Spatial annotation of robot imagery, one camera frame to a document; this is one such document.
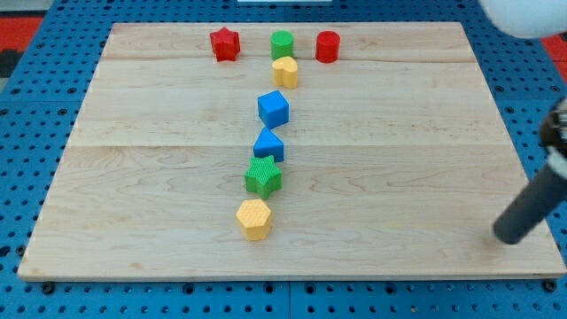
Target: blue block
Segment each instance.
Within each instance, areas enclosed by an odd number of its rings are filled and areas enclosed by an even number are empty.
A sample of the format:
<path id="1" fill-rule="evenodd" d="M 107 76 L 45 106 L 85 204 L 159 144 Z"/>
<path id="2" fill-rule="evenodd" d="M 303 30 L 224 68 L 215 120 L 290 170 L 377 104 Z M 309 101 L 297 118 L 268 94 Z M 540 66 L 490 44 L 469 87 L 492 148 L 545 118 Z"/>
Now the blue block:
<path id="1" fill-rule="evenodd" d="M 284 161 L 284 142 L 268 128 L 263 128 L 254 143 L 254 157 L 274 155 L 276 162 Z"/>
<path id="2" fill-rule="evenodd" d="M 277 128 L 290 121 L 290 104 L 279 90 L 258 97 L 258 115 L 266 128 Z"/>

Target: blue pegboard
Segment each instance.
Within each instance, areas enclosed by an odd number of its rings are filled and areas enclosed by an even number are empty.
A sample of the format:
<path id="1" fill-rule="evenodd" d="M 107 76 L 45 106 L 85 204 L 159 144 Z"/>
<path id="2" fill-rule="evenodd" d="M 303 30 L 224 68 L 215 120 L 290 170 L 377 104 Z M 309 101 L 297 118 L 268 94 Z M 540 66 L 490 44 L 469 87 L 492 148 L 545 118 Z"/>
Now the blue pegboard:
<path id="1" fill-rule="evenodd" d="M 30 284 L 20 255 L 113 22 L 460 21 L 528 177 L 537 129 L 567 87 L 538 41 L 498 32 L 474 0 L 58 0 L 0 96 L 0 317 L 567 317 L 566 281 Z M 567 256 L 567 203 L 548 223 Z"/>

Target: wooden board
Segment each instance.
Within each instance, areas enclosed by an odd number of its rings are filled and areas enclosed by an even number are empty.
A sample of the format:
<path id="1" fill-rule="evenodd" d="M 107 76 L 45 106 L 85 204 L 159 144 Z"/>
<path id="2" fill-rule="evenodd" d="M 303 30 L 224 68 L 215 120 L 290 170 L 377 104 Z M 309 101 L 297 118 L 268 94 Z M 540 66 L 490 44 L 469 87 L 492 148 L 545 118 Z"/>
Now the wooden board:
<path id="1" fill-rule="evenodd" d="M 557 277 L 547 224 L 520 245 L 492 221 L 526 184 L 458 23 L 117 24 L 19 267 L 31 281 Z M 271 84 L 269 37 L 296 37 L 299 87 L 274 227 L 235 213 Z M 313 60 L 341 34 L 339 62 Z"/>

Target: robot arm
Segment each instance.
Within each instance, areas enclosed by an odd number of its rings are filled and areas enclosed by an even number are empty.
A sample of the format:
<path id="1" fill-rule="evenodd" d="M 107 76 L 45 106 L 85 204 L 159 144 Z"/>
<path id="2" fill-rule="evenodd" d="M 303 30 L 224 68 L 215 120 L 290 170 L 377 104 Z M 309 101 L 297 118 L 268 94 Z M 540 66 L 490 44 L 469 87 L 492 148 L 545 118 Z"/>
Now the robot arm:
<path id="1" fill-rule="evenodd" d="M 501 32 L 541 38 L 567 31 L 567 0 L 479 0 Z"/>

